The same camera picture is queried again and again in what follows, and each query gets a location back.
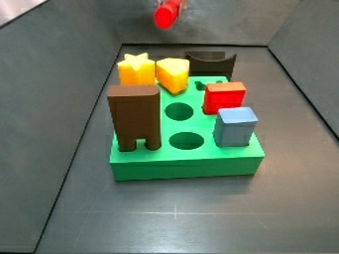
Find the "brown block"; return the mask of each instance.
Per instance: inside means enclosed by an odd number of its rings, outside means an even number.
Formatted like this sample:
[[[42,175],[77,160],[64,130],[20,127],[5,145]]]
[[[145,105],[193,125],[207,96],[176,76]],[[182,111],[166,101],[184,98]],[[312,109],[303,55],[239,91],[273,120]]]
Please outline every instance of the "brown block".
[[[136,139],[145,148],[161,147],[160,90],[156,85],[112,85],[106,91],[113,130],[120,152],[136,148]]]

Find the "green shape sorter board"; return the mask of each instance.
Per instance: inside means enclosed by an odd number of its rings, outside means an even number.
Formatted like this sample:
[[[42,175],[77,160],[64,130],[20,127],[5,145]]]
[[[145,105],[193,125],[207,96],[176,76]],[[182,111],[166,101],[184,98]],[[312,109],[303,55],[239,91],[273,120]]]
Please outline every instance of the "green shape sorter board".
[[[160,86],[161,148],[149,151],[144,140],[133,152],[118,152],[112,138],[109,163],[116,181],[252,175],[264,157],[255,133],[245,147],[216,146],[216,115],[202,113],[207,83],[228,82],[224,76],[189,76],[188,88],[172,95]]]

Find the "round hole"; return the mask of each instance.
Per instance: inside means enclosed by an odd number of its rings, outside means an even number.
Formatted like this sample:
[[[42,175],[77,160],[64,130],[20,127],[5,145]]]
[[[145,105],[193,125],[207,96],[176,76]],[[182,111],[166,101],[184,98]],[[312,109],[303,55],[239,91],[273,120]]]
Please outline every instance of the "round hole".
[[[180,132],[169,138],[169,144],[177,149],[193,150],[202,146],[204,138],[193,132]]]
[[[164,112],[170,119],[184,121],[193,115],[193,108],[185,103],[176,102],[165,107]]]

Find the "block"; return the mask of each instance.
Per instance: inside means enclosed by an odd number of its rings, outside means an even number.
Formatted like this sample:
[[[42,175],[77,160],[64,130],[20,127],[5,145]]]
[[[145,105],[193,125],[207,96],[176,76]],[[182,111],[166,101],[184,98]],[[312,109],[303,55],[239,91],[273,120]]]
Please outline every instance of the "block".
[[[106,100],[118,152],[133,151],[137,139],[145,140],[145,149],[158,149],[161,146],[158,87],[110,85]]]
[[[249,144],[257,119],[249,107],[219,110],[213,137],[219,147],[240,147]]]
[[[146,53],[125,54],[124,61],[117,63],[117,71],[122,85],[154,84],[154,61],[148,59]]]
[[[189,61],[164,59],[156,62],[156,79],[162,87],[177,94],[188,84]]]
[[[116,181],[252,175],[264,157],[257,138],[245,147],[216,146],[216,115],[201,110],[204,92],[194,83],[225,82],[223,76],[189,77],[184,93],[172,96],[160,86],[161,148],[149,151],[136,141],[132,153],[120,153],[112,138],[109,163]]]
[[[241,82],[209,83],[205,88],[204,113],[217,114],[220,108],[240,107],[245,93]]]
[[[186,52],[189,76],[220,76],[232,78],[237,55],[225,58],[225,52]]]

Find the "yellow star block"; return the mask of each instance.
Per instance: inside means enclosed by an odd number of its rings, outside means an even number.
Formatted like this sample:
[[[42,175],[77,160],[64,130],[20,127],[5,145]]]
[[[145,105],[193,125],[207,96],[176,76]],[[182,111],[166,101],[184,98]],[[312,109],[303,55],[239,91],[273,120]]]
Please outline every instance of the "yellow star block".
[[[124,54],[124,61],[117,63],[120,84],[154,84],[154,61],[148,54],[137,56]]]

